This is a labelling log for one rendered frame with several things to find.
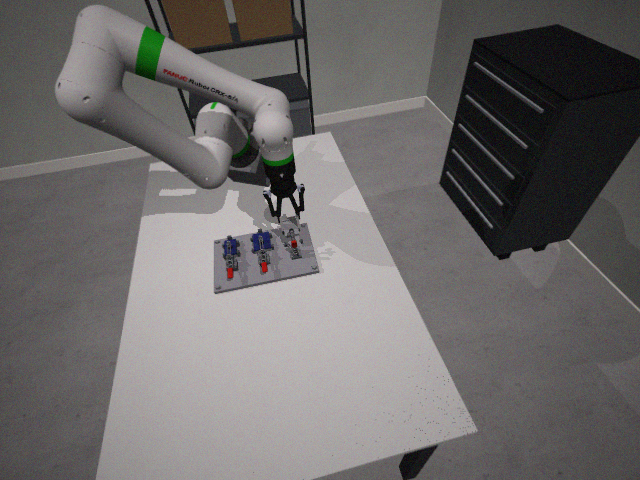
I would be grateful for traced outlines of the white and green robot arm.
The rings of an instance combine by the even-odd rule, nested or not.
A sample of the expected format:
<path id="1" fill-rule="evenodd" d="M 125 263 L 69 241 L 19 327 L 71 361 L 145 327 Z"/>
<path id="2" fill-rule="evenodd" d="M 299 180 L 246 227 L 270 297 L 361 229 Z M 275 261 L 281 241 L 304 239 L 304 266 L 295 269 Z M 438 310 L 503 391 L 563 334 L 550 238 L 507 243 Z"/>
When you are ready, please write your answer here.
<path id="1" fill-rule="evenodd" d="M 125 71 L 216 101 L 197 115 L 197 144 L 124 92 Z M 290 104 L 283 92 L 221 68 L 107 6 L 91 5 L 79 13 L 55 95 L 74 120 L 140 148 L 204 189 L 220 187 L 230 164 L 253 163 L 259 148 L 269 179 L 286 180 L 296 172 Z M 229 107 L 254 124 L 244 118 L 239 123 Z"/>

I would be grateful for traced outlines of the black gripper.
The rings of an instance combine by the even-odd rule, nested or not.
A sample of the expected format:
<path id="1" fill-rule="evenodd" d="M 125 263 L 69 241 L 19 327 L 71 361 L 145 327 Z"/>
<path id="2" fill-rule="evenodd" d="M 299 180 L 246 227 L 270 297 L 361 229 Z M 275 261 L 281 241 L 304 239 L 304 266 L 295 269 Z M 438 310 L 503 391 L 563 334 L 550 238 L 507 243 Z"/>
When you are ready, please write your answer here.
<path id="1" fill-rule="evenodd" d="M 303 195 L 305 191 L 304 184 L 297 185 L 294 180 L 294 175 L 291 178 L 283 181 L 275 181 L 270 179 L 270 183 L 271 183 L 270 190 L 268 191 L 264 190 L 263 194 L 264 194 L 264 198 L 268 202 L 271 216 L 272 217 L 277 216 L 278 222 L 281 224 L 281 230 L 284 231 L 282 217 L 281 217 L 281 205 L 282 205 L 283 198 L 289 198 L 295 210 L 296 221 L 298 220 L 297 226 L 298 228 L 300 228 L 300 223 L 299 223 L 300 212 L 304 211 L 304 195 Z M 285 190 L 277 190 L 277 189 L 285 189 Z M 293 196 L 293 193 L 295 192 L 296 189 L 299 192 L 299 203 L 300 203 L 299 207 L 297 206 L 297 203 Z M 277 197 L 276 211 L 274 211 L 274 208 L 273 208 L 271 193 Z"/>

